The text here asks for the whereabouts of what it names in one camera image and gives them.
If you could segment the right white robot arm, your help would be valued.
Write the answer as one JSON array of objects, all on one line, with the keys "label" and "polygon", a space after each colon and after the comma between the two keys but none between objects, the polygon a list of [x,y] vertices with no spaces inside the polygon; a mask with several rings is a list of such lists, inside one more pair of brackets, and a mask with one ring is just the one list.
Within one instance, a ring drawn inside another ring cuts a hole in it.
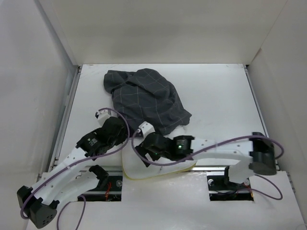
[{"label": "right white robot arm", "polygon": [[147,169],[158,175],[190,169],[200,160],[232,160],[226,166],[222,183],[232,189],[247,178],[258,175],[276,175],[275,150],[278,143],[261,133],[215,142],[194,136],[167,138],[152,132],[143,136],[133,151]]}]

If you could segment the dark grey checked pillowcase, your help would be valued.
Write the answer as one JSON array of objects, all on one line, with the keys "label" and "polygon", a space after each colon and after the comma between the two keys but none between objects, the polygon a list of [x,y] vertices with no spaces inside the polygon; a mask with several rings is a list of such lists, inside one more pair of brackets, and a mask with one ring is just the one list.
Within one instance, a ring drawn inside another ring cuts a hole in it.
[{"label": "dark grey checked pillowcase", "polygon": [[175,86],[154,69],[109,70],[103,85],[111,95],[113,108],[132,130],[148,122],[165,136],[190,123],[192,115],[184,108]]}]

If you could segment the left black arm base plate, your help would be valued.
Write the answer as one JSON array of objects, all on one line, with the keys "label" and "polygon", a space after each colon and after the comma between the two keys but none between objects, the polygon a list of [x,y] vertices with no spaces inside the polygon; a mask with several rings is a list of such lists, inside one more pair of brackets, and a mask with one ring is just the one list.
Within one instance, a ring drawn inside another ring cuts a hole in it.
[{"label": "left black arm base plate", "polygon": [[89,202],[119,202],[122,197],[122,175],[111,175],[106,182],[99,182],[98,186],[83,196]]}]

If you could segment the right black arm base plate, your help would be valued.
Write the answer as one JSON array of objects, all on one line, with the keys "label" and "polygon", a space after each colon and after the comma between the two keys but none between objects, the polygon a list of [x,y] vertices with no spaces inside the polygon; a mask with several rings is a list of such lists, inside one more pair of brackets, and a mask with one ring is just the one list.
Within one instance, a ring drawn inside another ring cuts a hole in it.
[{"label": "right black arm base plate", "polygon": [[225,183],[223,175],[207,176],[210,201],[254,201],[250,180],[241,184]]}]

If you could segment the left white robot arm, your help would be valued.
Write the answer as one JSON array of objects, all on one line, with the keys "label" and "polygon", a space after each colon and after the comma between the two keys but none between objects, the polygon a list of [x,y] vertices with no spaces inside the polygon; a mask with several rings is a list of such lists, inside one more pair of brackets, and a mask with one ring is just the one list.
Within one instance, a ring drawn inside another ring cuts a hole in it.
[{"label": "left white robot arm", "polygon": [[29,219],[38,229],[46,227],[58,210],[83,193],[102,190],[107,186],[109,174],[100,165],[89,167],[81,176],[78,173],[90,162],[115,153],[113,147],[124,147],[130,129],[125,119],[111,116],[101,127],[84,135],[71,153],[34,185],[22,186],[17,191],[21,216]]}]

